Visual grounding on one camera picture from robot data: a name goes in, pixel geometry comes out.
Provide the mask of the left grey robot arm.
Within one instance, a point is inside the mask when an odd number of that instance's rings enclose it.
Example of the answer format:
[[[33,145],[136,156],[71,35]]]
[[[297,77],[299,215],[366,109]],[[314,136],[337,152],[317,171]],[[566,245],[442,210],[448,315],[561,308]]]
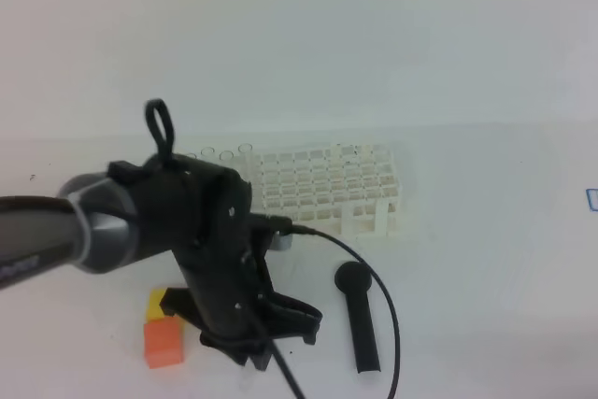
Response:
[[[265,254],[291,220],[251,209],[250,184],[225,166],[174,155],[68,181],[58,197],[1,201],[1,284],[63,264],[105,274],[171,252],[185,279],[161,309],[200,331],[203,345],[264,370],[276,339],[317,338],[321,313],[277,293]]]

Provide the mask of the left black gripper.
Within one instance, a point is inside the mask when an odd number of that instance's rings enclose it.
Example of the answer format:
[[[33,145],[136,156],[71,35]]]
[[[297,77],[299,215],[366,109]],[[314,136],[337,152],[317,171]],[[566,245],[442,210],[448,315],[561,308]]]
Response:
[[[165,316],[195,324],[197,309],[206,328],[200,343],[258,370],[269,365],[278,339],[316,343],[323,315],[315,307],[275,292],[249,300],[256,290],[243,266],[251,187],[236,171],[174,155],[143,165],[111,162],[107,176],[124,193],[113,213],[135,239],[108,243],[107,268],[172,251],[189,289],[165,290]]]

